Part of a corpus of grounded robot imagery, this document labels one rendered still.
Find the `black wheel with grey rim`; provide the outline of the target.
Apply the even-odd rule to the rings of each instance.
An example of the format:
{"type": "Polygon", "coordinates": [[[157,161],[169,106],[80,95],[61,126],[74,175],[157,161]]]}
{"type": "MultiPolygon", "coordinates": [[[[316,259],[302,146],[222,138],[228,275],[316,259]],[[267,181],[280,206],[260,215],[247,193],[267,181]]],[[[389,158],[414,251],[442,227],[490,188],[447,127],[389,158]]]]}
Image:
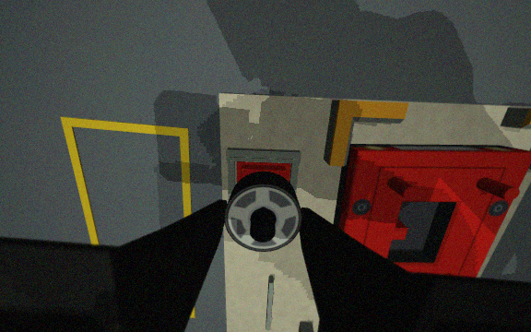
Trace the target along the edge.
{"type": "Polygon", "coordinates": [[[288,180],[273,172],[253,172],[236,183],[225,209],[224,222],[230,237],[257,252],[269,252],[289,244],[302,224],[301,207],[288,180]],[[265,243],[250,234],[252,214],[265,207],[274,212],[276,233],[265,243]]]}

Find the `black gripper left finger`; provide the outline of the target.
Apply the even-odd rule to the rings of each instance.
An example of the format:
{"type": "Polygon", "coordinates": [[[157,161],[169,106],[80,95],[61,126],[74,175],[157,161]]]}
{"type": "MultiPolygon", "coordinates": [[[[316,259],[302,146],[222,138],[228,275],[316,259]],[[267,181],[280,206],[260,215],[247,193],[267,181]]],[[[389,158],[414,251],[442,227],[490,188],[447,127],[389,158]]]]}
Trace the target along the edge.
{"type": "Polygon", "coordinates": [[[226,206],[119,246],[0,237],[0,311],[92,316],[102,332],[185,332],[226,206]]]}

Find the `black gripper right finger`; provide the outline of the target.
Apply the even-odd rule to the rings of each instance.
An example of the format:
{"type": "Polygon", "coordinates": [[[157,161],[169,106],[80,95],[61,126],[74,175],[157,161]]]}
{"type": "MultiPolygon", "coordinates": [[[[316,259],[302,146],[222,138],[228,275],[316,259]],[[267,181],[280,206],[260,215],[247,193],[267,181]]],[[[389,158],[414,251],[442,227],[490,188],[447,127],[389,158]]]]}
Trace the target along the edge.
{"type": "Polygon", "coordinates": [[[531,282],[411,272],[301,208],[323,332],[431,332],[442,320],[531,327],[531,282]]]}

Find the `yellow rectangular outline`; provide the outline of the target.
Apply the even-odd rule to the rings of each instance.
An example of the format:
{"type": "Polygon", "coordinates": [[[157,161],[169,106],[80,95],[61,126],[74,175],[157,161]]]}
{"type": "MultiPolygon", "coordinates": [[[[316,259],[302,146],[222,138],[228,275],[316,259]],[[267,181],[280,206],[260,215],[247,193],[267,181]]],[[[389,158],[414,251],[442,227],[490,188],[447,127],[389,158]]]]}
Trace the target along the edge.
{"type": "Polygon", "coordinates": [[[100,244],[96,231],[95,222],[89,202],[89,194],[82,170],[81,161],[77,149],[77,142],[73,127],[135,132],[165,136],[179,136],[181,145],[182,181],[183,181],[183,215],[186,217],[192,214],[191,204],[191,179],[190,179],[190,153],[189,153],[189,128],[170,127],[150,124],[130,124],[120,122],[109,122],[89,119],[78,119],[61,117],[65,139],[68,146],[74,174],[77,181],[77,188],[83,207],[88,234],[91,243],[100,244]]]}

